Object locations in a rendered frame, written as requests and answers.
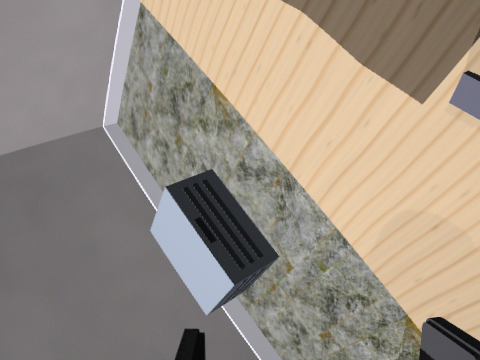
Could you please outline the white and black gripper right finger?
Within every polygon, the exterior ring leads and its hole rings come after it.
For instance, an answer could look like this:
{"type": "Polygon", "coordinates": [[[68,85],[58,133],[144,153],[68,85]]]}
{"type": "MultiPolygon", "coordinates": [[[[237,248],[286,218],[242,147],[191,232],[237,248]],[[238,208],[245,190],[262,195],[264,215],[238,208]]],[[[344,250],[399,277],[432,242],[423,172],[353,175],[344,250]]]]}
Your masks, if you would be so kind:
{"type": "Polygon", "coordinates": [[[428,318],[419,360],[480,360],[480,341],[442,317],[428,318]]]}

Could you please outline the grey c-clamp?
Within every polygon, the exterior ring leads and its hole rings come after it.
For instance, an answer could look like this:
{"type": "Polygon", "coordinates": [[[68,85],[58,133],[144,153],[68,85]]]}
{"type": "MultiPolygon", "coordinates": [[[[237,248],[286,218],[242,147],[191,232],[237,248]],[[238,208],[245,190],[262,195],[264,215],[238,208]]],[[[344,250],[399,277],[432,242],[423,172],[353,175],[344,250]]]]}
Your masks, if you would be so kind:
{"type": "Polygon", "coordinates": [[[464,72],[449,103],[480,120],[480,76],[464,72]]]}

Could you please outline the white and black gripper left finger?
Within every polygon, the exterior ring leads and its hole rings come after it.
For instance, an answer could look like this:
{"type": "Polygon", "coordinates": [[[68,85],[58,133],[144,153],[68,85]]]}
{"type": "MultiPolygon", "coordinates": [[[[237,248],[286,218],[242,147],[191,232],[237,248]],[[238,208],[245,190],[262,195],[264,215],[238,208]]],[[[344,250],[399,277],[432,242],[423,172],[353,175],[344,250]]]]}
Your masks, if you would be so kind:
{"type": "Polygon", "coordinates": [[[175,360],[205,360],[205,333],[185,329],[175,360]]]}

